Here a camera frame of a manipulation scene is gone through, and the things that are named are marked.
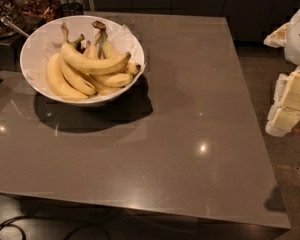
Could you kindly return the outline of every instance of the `table top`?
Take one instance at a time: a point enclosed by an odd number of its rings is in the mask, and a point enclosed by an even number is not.
[[[80,108],[0,72],[0,192],[289,228],[226,19],[91,14],[131,28],[144,75]]]

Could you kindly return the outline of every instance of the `white bowl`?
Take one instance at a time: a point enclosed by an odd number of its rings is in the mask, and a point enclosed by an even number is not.
[[[120,91],[103,95],[93,96],[82,101],[67,101],[57,96],[48,86],[46,81],[47,61],[56,52],[60,52],[63,42],[61,24],[64,22],[69,28],[69,40],[75,40],[81,33],[84,34],[85,40],[93,42],[95,35],[99,31],[92,26],[94,21],[101,21],[107,27],[109,41],[116,47],[119,53],[129,51],[131,60],[141,65],[141,70],[134,77],[134,80]],[[107,102],[114,100],[126,92],[143,73],[144,52],[135,36],[124,25],[121,26],[113,21],[94,17],[94,16],[70,16],[51,21],[33,32],[26,40],[20,54],[21,71],[27,82],[42,95],[59,102],[76,105],[76,106],[102,106]]]

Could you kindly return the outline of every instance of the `bowl of bananas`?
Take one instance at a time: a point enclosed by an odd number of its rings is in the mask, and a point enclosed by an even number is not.
[[[70,16],[33,32],[20,54],[26,81],[42,95],[76,106],[102,106],[143,73],[141,44],[125,25]]]

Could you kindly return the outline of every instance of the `gray table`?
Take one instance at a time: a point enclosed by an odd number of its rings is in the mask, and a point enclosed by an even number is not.
[[[2,71],[0,192],[288,229],[226,20],[95,15],[132,29],[144,76],[78,108]]]

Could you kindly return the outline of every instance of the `floor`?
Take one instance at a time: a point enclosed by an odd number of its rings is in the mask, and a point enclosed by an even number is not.
[[[272,103],[275,82],[280,73],[289,74],[295,66],[287,63],[283,51],[260,44],[237,44],[237,53],[263,131],[273,170],[277,177],[292,229],[281,235],[257,226],[211,224],[191,218],[147,216],[136,211],[104,209],[71,203],[19,199],[0,195],[0,240],[19,239],[191,239],[191,240],[300,240],[300,123],[284,138],[264,132]]]

